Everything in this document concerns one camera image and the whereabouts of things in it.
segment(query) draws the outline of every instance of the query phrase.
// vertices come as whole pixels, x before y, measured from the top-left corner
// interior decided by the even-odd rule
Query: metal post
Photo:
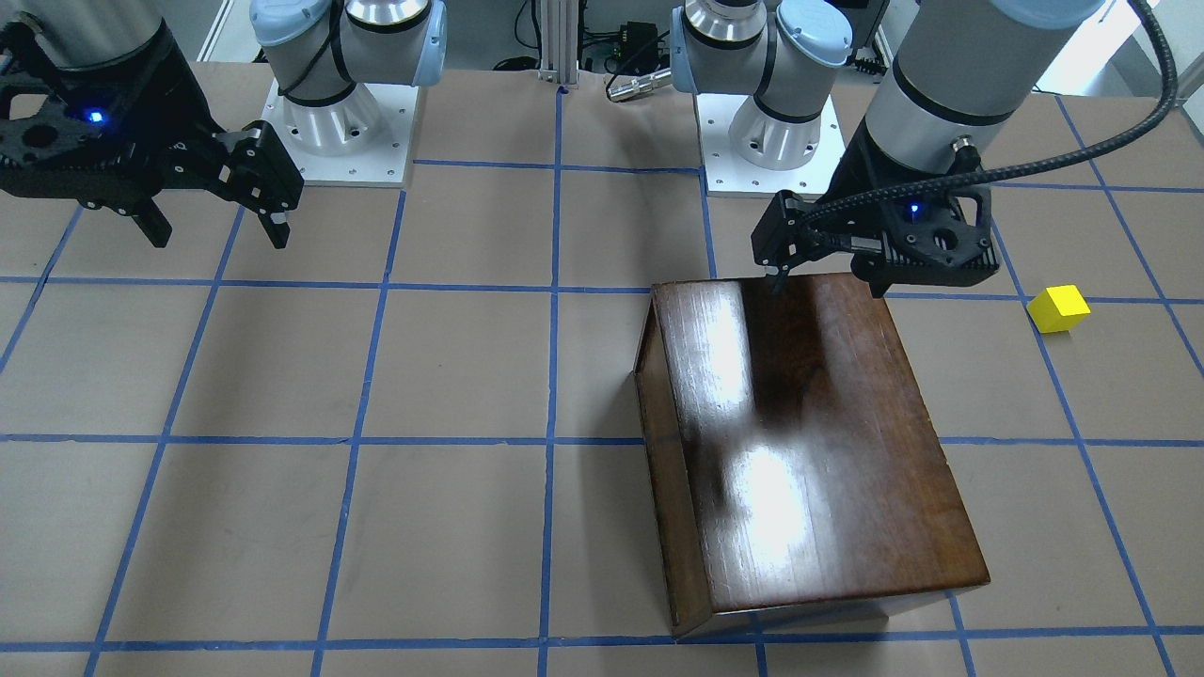
[[[539,0],[543,54],[539,80],[577,87],[578,0]]]

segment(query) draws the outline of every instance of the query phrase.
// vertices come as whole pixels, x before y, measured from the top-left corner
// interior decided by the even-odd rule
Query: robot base
[[[282,98],[272,88],[264,104],[262,119],[281,130],[281,141],[301,170],[306,186],[353,186],[361,188],[405,188],[413,151],[414,120],[420,88],[403,84],[368,84],[384,119],[384,129],[373,135],[362,152],[349,155],[314,155],[293,141],[284,130]]]
[[[824,130],[815,153],[796,170],[768,170],[745,160],[732,148],[727,129],[748,96],[740,94],[698,94],[698,137],[707,166],[707,194],[719,198],[772,198],[778,190],[793,190],[808,200],[827,192],[832,172],[844,154],[844,137],[830,98],[824,104]]]

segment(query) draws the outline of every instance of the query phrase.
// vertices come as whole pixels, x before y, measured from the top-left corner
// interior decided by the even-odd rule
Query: beige table surface
[[[197,70],[254,119],[266,67]],[[674,646],[630,370],[651,283],[761,273],[763,202],[702,195],[689,96],[601,88],[448,72],[409,189],[308,189],[283,252],[208,194],[159,199],[164,251],[0,194],[0,675],[1204,675],[1179,113],[998,186],[995,278],[890,295],[993,582]],[[872,94],[837,89],[846,135]],[[1150,106],[1033,95],[987,164]],[[1063,283],[1093,314],[1041,337]]]

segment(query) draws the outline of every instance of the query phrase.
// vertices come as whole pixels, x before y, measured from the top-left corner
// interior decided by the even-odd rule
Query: yellow cube
[[[1041,334],[1066,331],[1091,314],[1087,301],[1074,284],[1046,287],[1028,302],[1028,316]]]

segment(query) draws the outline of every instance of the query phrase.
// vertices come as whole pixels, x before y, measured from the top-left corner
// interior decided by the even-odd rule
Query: wooden box
[[[674,636],[990,581],[886,304],[850,273],[654,287],[636,383]]]

